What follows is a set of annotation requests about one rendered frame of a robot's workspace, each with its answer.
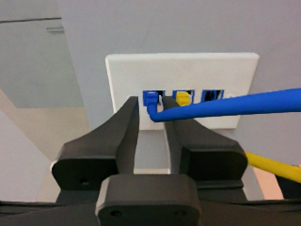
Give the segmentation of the white wall plate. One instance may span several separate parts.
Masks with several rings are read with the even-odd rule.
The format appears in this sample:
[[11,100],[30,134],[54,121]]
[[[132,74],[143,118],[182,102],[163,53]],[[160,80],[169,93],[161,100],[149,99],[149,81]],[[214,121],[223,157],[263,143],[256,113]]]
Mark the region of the white wall plate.
[[[163,111],[164,96],[174,98],[175,90],[187,89],[192,96],[190,105],[202,103],[205,89],[216,89],[217,100],[247,95],[259,58],[257,53],[106,55],[114,111],[130,96],[138,96],[139,130],[164,129],[147,112],[145,90],[157,90],[157,113]],[[240,116],[195,120],[209,129],[236,128]]]

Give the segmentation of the yellow cable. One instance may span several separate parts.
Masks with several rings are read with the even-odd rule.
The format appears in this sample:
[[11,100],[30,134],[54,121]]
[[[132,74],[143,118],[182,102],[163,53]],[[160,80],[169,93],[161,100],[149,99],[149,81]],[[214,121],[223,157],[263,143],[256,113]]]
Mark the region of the yellow cable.
[[301,183],[301,168],[246,152],[248,165]]

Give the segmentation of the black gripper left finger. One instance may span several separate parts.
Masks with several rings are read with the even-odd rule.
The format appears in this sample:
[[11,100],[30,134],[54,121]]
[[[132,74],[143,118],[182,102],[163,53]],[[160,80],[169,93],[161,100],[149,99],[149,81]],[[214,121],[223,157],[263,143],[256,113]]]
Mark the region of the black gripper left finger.
[[130,96],[105,123],[64,143],[51,165],[60,187],[55,207],[98,200],[105,179],[134,173],[139,124],[138,96]]

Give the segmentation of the dark blue cable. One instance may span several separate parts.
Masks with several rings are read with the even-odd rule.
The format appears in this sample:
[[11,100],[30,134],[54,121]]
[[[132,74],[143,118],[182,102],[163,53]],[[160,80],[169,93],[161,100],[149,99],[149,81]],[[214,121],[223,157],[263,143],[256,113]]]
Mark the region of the dark blue cable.
[[149,106],[150,119],[154,122],[287,112],[301,112],[301,88],[184,105],[158,113],[155,105]]

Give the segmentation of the grey panel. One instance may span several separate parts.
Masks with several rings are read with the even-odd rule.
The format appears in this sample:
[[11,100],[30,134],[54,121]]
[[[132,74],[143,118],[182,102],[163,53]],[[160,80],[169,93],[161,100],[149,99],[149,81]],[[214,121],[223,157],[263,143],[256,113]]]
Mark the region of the grey panel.
[[[257,53],[248,94],[301,88],[301,0],[56,0],[91,131],[114,106],[106,55]],[[301,112],[214,128],[244,151],[301,165]],[[169,169],[164,129],[139,130],[134,170]]]

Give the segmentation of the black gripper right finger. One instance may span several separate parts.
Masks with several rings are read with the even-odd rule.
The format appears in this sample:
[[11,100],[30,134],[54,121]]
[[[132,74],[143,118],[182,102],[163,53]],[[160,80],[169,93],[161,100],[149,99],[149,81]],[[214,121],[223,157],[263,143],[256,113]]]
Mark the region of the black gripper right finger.
[[242,177],[248,157],[237,140],[195,119],[164,121],[169,172],[195,180],[198,197],[248,206]]

